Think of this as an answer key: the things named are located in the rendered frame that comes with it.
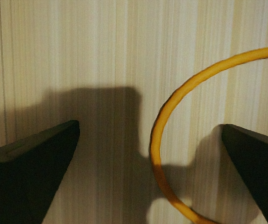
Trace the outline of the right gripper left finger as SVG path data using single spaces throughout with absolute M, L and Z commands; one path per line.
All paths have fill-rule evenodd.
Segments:
M 73 158 L 70 120 L 0 147 L 0 224 L 42 224 Z

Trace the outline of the orange cable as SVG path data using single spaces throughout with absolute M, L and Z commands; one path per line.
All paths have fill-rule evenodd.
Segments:
M 161 113 L 155 123 L 153 128 L 153 134 L 150 145 L 151 154 L 151 164 L 152 171 L 158 183 L 158 186 L 168 201 L 173 207 L 175 207 L 181 214 L 183 214 L 187 219 L 191 220 L 196 224 L 218 224 L 211 220 L 204 218 L 198 213 L 191 210 L 187 205 L 185 205 L 173 192 L 173 190 L 168 185 L 163 170 L 161 168 L 161 158 L 160 158 L 160 144 L 162 139 L 162 133 L 164 127 L 176 106 L 180 101 L 195 87 L 205 80 L 211 78 L 212 76 L 230 69 L 234 66 L 251 62 L 258 59 L 268 58 L 268 47 L 259 48 L 245 53 L 237 54 L 220 62 L 217 62 L 210 67 L 204 69 L 203 71 L 194 75 L 185 84 L 183 84 L 168 102 L 164 105 Z

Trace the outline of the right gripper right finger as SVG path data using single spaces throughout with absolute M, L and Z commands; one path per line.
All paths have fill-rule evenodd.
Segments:
M 221 138 L 232 163 L 268 223 L 268 136 L 225 124 Z

